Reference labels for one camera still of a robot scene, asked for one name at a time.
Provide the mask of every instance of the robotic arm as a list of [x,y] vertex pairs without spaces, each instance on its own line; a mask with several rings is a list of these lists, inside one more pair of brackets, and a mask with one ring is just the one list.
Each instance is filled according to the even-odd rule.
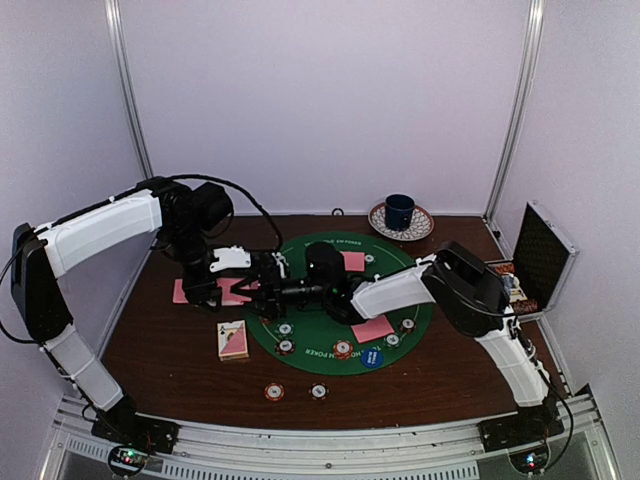
[[[275,319],[288,305],[315,301],[334,320],[362,323],[382,313],[436,302],[453,327],[473,337],[507,380],[518,405],[510,417],[481,422],[485,450],[539,442],[562,432],[549,374],[537,360],[509,307],[500,277],[458,244],[445,243],[415,265],[385,277],[349,277],[333,246],[319,242],[306,250],[307,275],[289,277],[278,252],[241,247],[212,249],[203,232],[232,212],[224,189],[206,182],[195,190],[172,178],[156,177],[134,189],[64,217],[14,232],[11,292],[31,338],[95,407],[92,433],[148,453],[171,453],[177,425],[136,414],[136,406],[78,334],[57,279],[75,265],[124,240],[157,232],[183,267],[183,289],[195,305],[220,308],[216,279],[241,270],[232,290],[253,300],[249,308]],[[257,290],[241,290],[257,281]]]

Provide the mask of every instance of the deck of cards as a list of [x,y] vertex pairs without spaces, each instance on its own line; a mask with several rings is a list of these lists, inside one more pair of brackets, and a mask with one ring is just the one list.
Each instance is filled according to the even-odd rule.
[[218,357],[222,362],[249,357],[244,320],[218,324]]

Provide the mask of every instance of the poker chip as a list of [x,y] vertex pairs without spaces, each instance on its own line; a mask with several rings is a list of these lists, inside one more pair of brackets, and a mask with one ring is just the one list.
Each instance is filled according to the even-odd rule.
[[270,383],[264,388],[264,396],[271,402],[277,402],[284,397],[284,387],[279,383]]
[[333,354],[339,360],[348,360],[353,353],[353,345],[348,340],[338,340],[333,346]]
[[412,318],[405,318],[400,322],[399,328],[403,333],[412,333],[416,329],[416,322]]
[[314,400],[325,400],[329,395],[329,389],[324,383],[314,383],[309,389],[309,394]]
[[287,337],[293,333],[293,325],[290,323],[281,323],[278,325],[278,333],[283,337]]
[[400,346],[400,337],[395,333],[384,337],[384,344],[389,348],[397,348]]
[[367,368],[378,368],[384,362],[382,352],[375,348],[368,348],[360,356],[360,362]]
[[296,344],[293,343],[293,340],[280,340],[276,344],[276,353],[278,355],[291,355],[296,351]]

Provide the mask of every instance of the dark wood tabletop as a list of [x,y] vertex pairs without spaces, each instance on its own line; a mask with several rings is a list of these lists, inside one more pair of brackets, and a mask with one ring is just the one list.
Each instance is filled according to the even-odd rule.
[[[377,235],[366,217],[275,217],[286,239],[322,231]],[[435,230],[414,243],[391,242],[413,257],[456,240],[483,260],[500,252],[483,222],[474,217],[435,217]],[[265,248],[275,238],[261,218],[237,218],[219,239]],[[332,377],[280,362],[251,335],[250,358],[218,359],[216,324],[242,318],[242,307],[217,314],[172,303],[180,265],[153,253],[107,348],[104,363],[142,413],[240,427],[352,429],[424,425],[514,411],[509,387],[484,349],[457,333],[436,307],[417,348],[396,363],[366,375]],[[536,323],[523,326],[539,357],[557,378]],[[264,397],[267,384],[285,387],[280,402]],[[314,401],[311,384],[324,382],[325,401]]]

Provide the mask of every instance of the green poker mat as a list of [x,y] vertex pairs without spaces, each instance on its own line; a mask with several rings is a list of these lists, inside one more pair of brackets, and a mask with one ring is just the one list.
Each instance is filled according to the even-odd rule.
[[[320,241],[331,243],[339,251],[373,255],[374,262],[366,265],[364,272],[364,275],[370,277],[393,273],[414,263],[409,255],[384,240],[357,233],[325,232],[298,237],[283,245],[281,251],[289,262],[293,277],[305,276],[305,249],[311,243]],[[404,357],[418,345],[429,328],[432,312],[433,305],[426,304],[387,313],[389,323],[401,337],[400,345],[395,348],[385,346],[382,338],[364,344],[358,343],[350,326],[332,320],[319,305],[309,305],[305,307],[305,311],[289,307],[286,319],[269,324],[264,324],[253,313],[247,313],[245,320],[249,331],[260,345],[281,362],[310,373],[340,376],[372,372]],[[415,320],[416,329],[413,332],[405,334],[399,331],[398,325],[404,318]],[[278,326],[282,323],[293,326],[293,332],[287,337],[278,333]],[[276,352],[276,344],[283,338],[295,343],[295,351],[286,356]],[[334,357],[333,346],[339,340],[348,340],[353,345],[350,359],[340,360]],[[381,351],[384,358],[382,365],[375,369],[365,367],[360,361],[362,352],[370,348]]]

